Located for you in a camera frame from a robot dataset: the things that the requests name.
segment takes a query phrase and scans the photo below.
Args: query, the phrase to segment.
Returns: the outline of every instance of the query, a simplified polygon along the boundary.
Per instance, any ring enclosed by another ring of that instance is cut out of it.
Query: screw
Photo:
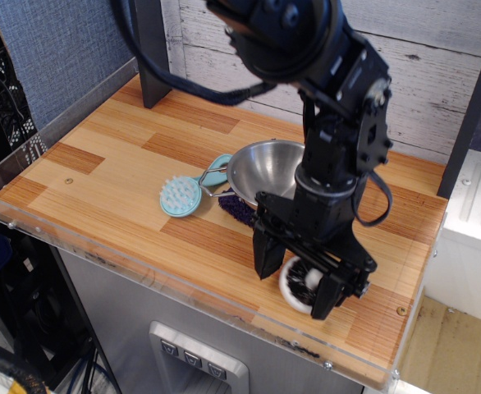
[[[289,3],[286,6],[286,10],[282,14],[282,27],[285,29],[295,27],[299,22],[299,10],[293,3]]]

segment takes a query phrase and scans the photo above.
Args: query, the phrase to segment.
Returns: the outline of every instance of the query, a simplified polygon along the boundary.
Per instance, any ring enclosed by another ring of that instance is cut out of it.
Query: wooden floor
[[[481,394],[481,320],[424,297],[400,371],[432,394]]]

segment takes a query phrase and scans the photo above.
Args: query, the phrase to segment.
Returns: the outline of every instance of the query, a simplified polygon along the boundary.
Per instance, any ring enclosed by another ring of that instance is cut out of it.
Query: teal handle
[[[231,155],[230,154],[223,154],[213,160],[209,169],[204,172],[201,176],[196,176],[195,179],[199,186],[210,187],[221,185],[222,183],[227,182],[227,174],[224,172],[226,170],[226,165],[230,162]]]

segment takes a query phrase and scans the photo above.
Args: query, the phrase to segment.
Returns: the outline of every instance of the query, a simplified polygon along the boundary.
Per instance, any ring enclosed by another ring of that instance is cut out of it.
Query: control buttons
[[[224,369],[219,368],[217,365],[213,365],[211,363],[208,363],[208,369],[215,378],[226,380],[226,371]]]
[[[169,355],[178,356],[178,349],[175,345],[172,345],[171,343],[166,342],[162,339],[160,340],[160,343],[162,343],[162,350],[164,350],[166,353],[168,353]]]
[[[196,368],[202,368],[202,361],[196,355],[192,355],[191,353],[184,351],[184,359],[189,365],[193,365]]]

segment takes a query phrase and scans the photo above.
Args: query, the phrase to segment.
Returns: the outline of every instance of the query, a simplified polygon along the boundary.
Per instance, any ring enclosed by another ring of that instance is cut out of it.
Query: black equipment
[[[293,200],[257,194],[254,260],[261,279],[286,249],[323,273],[312,305],[323,319],[348,296],[361,297],[377,264],[352,231],[366,181],[392,196],[373,171],[392,142],[386,111],[391,78],[374,48],[348,25],[339,0],[210,0],[231,28],[246,67],[273,84],[293,84],[304,102],[305,154]]]

